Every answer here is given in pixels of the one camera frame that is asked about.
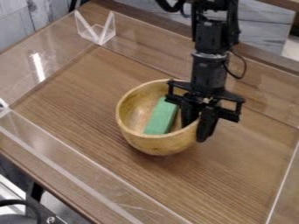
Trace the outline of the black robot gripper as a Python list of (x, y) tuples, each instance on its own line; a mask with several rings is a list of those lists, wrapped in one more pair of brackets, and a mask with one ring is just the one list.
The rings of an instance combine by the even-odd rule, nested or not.
[(230, 54), (192, 55), (191, 80), (168, 80), (166, 100), (182, 108), (182, 126), (187, 127), (200, 116), (196, 141), (203, 143), (212, 135), (219, 118), (239, 122), (244, 98), (226, 89)]

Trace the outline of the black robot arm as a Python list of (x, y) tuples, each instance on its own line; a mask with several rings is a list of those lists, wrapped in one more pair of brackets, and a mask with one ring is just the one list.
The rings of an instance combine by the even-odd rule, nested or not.
[(196, 141), (214, 134), (220, 119), (239, 121), (246, 99), (226, 89), (230, 55), (239, 42), (239, 0), (155, 0), (164, 11), (191, 6), (191, 35), (195, 43), (191, 80), (168, 80), (166, 100), (180, 106), (182, 125), (198, 122)]

